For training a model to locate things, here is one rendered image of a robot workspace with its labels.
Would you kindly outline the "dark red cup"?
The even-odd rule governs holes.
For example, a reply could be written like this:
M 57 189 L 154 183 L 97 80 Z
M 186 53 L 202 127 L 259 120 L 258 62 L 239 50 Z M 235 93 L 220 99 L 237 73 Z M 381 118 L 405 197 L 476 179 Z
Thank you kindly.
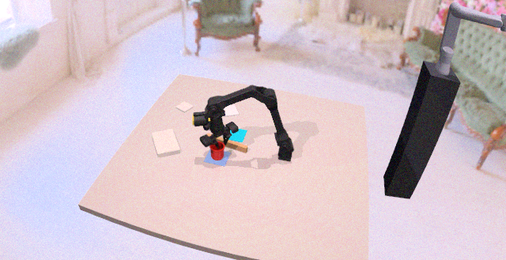
M 219 149 L 217 149 L 217 146 L 216 145 L 211 145 L 210 146 L 210 149 L 211 149 L 211 157 L 214 159 L 214 160 L 221 160 L 222 157 L 224 156 L 224 148 L 225 148 L 225 145 L 222 143 L 222 142 L 217 142 L 218 143 L 218 147 Z

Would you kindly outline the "brown wooden bar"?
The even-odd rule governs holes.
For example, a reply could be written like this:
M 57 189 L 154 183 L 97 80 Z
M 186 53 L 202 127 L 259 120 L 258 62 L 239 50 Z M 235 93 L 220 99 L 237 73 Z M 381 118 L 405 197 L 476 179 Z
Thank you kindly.
M 210 137 L 212 134 L 207 134 L 207 135 Z M 223 138 L 220 138 L 220 137 L 216 138 L 216 141 L 222 142 L 224 144 Z M 242 153 L 247 153 L 247 146 L 246 145 L 242 145 L 242 144 L 234 142 L 234 141 L 228 140 L 225 147 L 230 148 L 230 149 L 235 149 L 235 150 L 240 151 Z

